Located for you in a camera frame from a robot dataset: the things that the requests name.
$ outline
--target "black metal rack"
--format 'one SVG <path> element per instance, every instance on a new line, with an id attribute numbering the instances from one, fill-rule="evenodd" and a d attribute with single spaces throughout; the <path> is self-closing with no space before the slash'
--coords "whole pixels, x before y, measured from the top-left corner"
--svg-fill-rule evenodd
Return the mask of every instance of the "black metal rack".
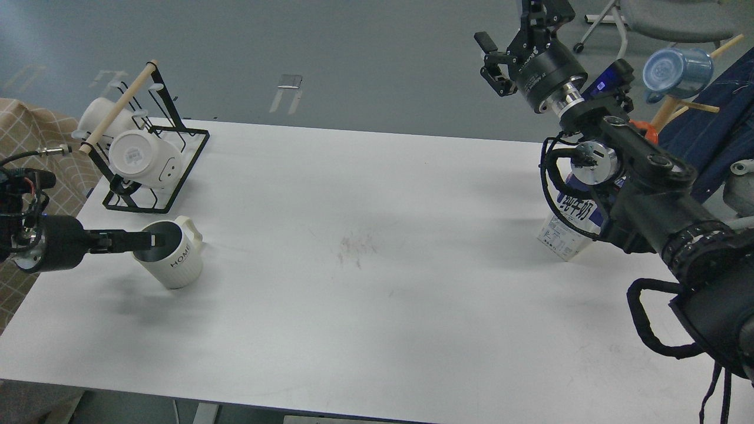
<path id="1" fill-rule="evenodd" d="M 174 144 L 182 154 L 183 163 L 185 164 L 183 173 L 178 183 L 169 192 L 160 189 L 152 189 L 134 181 L 127 181 L 122 176 L 114 174 L 108 166 L 108 152 L 112 139 L 101 137 L 98 143 L 94 145 L 87 141 L 87 137 L 80 140 L 82 145 L 88 145 L 91 150 L 89 157 L 97 166 L 103 176 L 109 181 L 109 192 L 103 200 L 105 208 L 110 210 L 123 210 L 127 212 L 140 212 L 148 214 L 166 214 L 178 196 L 186 178 L 196 163 L 197 158 L 204 150 L 204 146 L 210 139 L 208 130 L 196 128 L 187 128 L 178 114 L 173 98 L 167 91 L 167 86 L 160 75 L 160 71 L 155 65 L 155 70 L 150 75 L 152 84 L 149 87 L 149 96 L 160 109 L 162 115 L 168 120 L 170 125 L 154 125 L 152 120 L 146 116 L 146 112 L 136 96 L 128 102 L 128 106 L 134 111 L 132 119 L 139 128 L 144 128 L 151 134 Z M 120 81 L 117 89 L 123 94 L 128 89 L 128 85 Z"/>

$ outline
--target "chair leg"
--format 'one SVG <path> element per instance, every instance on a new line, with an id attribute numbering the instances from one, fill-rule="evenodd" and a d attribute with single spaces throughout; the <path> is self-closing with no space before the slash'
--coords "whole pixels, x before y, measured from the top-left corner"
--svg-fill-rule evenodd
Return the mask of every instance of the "chair leg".
<path id="1" fill-rule="evenodd" d="M 617 59 L 623 59 L 626 56 L 626 49 L 628 48 L 628 37 L 626 36 L 626 26 L 621 19 L 621 13 L 617 8 L 612 10 L 613 17 L 615 18 L 615 27 L 618 28 L 618 34 L 621 35 L 621 49 L 618 51 Z"/>
<path id="2" fill-rule="evenodd" d="M 594 23 L 589 26 L 589 29 L 587 30 L 587 33 L 584 34 L 583 37 L 581 37 L 581 41 L 579 42 L 579 44 L 582 45 L 583 43 L 585 43 L 587 41 L 587 38 L 589 38 L 590 35 L 592 35 L 592 31 L 594 31 L 594 29 L 602 22 L 602 20 L 605 19 L 605 15 L 608 14 L 608 12 L 611 9 L 615 8 L 615 4 L 616 3 L 618 3 L 618 0 L 611 0 L 608 3 L 608 5 L 605 6 L 605 8 L 602 10 L 602 13 L 599 14 L 599 17 L 597 18 L 597 20 L 595 20 Z"/>

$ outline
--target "mug handle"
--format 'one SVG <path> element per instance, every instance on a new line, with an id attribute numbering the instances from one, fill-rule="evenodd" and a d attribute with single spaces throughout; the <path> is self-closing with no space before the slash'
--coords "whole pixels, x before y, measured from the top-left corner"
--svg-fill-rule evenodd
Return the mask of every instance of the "mug handle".
<path id="1" fill-rule="evenodd" d="M 191 240 L 191 243 L 196 247 L 196 250 L 198 252 L 201 252 L 201 248 L 204 246 L 204 243 L 202 242 L 202 235 L 201 233 L 196 229 L 196 226 L 194 225 L 194 221 L 189 217 L 184 217 L 181 215 L 180 217 L 177 217 L 175 220 L 175 223 L 183 229 L 185 232 L 188 230 L 192 236 L 188 239 Z"/>
<path id="2" fill-rule="evenodd" d="M 657 103 L 660 100 L 662 100 L 663 97 L 665 97 L 664 94 L 657 93 L 655 91 L 647 90 L 647 91 L 644 92 L 644 101 L 647 102 L 647 103 L 649 103 L 649 104 Z"/>

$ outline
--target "black strap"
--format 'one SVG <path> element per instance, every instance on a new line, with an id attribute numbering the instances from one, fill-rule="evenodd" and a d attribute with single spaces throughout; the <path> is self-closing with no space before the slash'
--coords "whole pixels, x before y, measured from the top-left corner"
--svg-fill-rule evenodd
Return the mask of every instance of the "black strap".
<path id="1" fill-rule="evenodd" d="M 704 395 L 704 399 L 702 399 L 702 408 L 699 410 L 699 424 L 704 424 L 704 406 L 706 405 L 706 402 L 712 397 L 713 393 L 715 393 L 715 387 L 717 386 L 717 380 L 720 378 L 720 372 L 722 371 L 722 365 L 715 363 L 715 369 L 712 371 L 712 382 L 710 383 L 710 388 L 707 389 L 706 395 Z"/>
<path id="2" fill-rule="evenodd" d="M 704 395 L 704 399 L 702 399 L 702 408 L 699 410 L 699 424 L 704 424 L 704 407 L 707 401 L 712 397 L 713 393 L 715 393 L 715 387 L 717 386 L 717 382 L 720 379 L 721 372 L 722 365 L 716 362 L 715 369 L 712 371 L 712 382 L 710 383 L 710 388 L 707 389 L 707 393 L 706 395 Z M 725 379 L 723 381 L 722 387 L 722 410 L 720 411 L 720 424 L 728 424 L 728 416 L 731 412 L 732 380 L 733 376 L 731 374 L 731 371 L 726 369 Z"/>
<path id="3" fill-rule="evenodd" d="M 731 412 L 732 379 L 731 371 L 726 368 L 725 381 L 722 389 L 722 412 L 720 413 L 720 424 L 728 424 L 728 414 Z"/>
<path id="4" fill-rule="evenodd" d="M 628 291 L 626 292 L 628 309 L 631 311 L 633 326 L 636 328 L 636 332 L 639 334 L 639 338 L 642 342 L 656 353 L 676 359 L 690 358 L 703 353 L 704 350 L 696 343 L 683 346 L 666 346 L 657 338 L 657 336 L 654 335 L 649 323 L 649 317 L 647 317 L 647 312 L 644 310 L 642 301 L 639 298 L 642 294 L 642 290 L 680 294 L 683 287 L 678 283 L 654 280 L 653 278 L 640 278 L 634 281 L 633 284 L 631 284 L 631 287 L 628 288 Z"/>

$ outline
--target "gray floor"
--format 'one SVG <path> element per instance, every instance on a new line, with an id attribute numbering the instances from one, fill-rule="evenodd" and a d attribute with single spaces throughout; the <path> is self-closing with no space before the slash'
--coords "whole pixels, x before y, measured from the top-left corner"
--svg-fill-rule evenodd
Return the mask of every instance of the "gray floor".
<path id="1" fill-rule="evenodd" d="M 559 31 L 579 40 L 585 13 L 606 0 L 572 0 L 579 16 Z M 0 2 L 0 97 L 79 116 L 107 89 L 114 72 L 131 81 L 151 59 L 182 116 L 194 119 L 391 133 L 540 141 L 558 130 L 554 116 L 535 115 L 520 95 L 501 99 L 479 77 L 473 34 L 486 30 L 505 46 L 518 29 L 513 1 L 418 0 L 321 2 Z M 754 4 L 724 4 L 741 32 L 754 27 Z M 627 60 L 638 75 L 664 41 L 629 32 Z M 596 76 L 618 52 L 604 26 L 579 59 Z M 716 63 L 716 73 L 754 45 L 745 39 Z M 703 46 L 711 50 L 712 45 Z M 269 112 L 282 74 L 303 75 L 302 98 Z M 634 85 L 633 117 L 657 106 Z M 196 402 L 179 401 L 181 422 Z M 89 392 L 73 420 L 173 422 L 172 401 Z M 283 413 L 228 406 L 220 422 L 281 423 Z"/>

